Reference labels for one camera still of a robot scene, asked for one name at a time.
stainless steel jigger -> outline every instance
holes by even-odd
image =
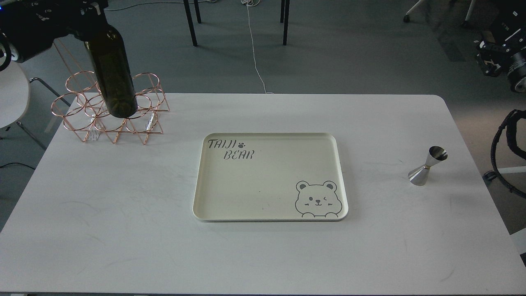
[[[429,176],[429,169],[435,164],[446,160],[447,158],[448,152],[444,150],[444,148],[438,146],[429,148],[426,164],[410,171],[407,175],[409,181],[416,186],[424,186]]]

caster wheel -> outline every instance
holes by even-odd
[[[491,181],[493,181],[493,179],[495,179],[497,177],[497,174],[495,174],[494,171],[489,171],[489,172],[486,172],[483,176],[482,176],[482,179],[484,180],[484,183],[487,185],[489,185],[491,183]]]

cream tray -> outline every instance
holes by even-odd
[[[194,198],[198,219],[339,221],[347,212],[332,135],[225,133],[204,139]]]

gray floor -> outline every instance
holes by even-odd
[[[113,0],[110,9],[143,3]],[[459,25],[469,0],[430,0],[402,17],[415,0],[291,1],[288,45],[282,46],[280,0],[261,0],[250,9],[255,54],[267,92],[349,94],[435,94],[446,101],[481,175],[491,170],[491,140],[513,109],[526,109],[526,95],[509,91],[505,77],[483,76],[474,60],[474,40],[497,14],[489,0],[478,0],[472,28]],[[247,9],[239,0],[201,3],[202,24],[195,23],[198,47],[191,45],[182,4],[150,4],[107,12],[122,34],[132,73],[153,72],[166,92],[262,93],[254,69]],[[90,69],[81,42],[62,38],[81,66]],[[60,93],[69,73],[54,48],[23,63],[28,77],[46,80]],[[22,122],[49,143],[59,121],[49,111],[54,99],[32,84],[32,101]],[[519,122],[519,146],[526,147],[526,124]],[[0,131],[0,165],[37,166],[44,151],[13,125]],[[501,141],[500,167],[526,165]],[[72,165],[81,167],[79,161]],[[32,170],[0,170],[0,229],[29,181]],[[509,176],[526,190],[526,174]],[[526,200],[498,181],[488,189],[509,230],[526,227]]]

bear face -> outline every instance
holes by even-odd
[[[333,181],[326,181],[323,185],[310,185],[305,181],[296,184],[298,199],[296,200],[296,210],[301,216],[324,216],[328,214],[338,216],[342,209],[341,201],[336,195],[336,184]]]

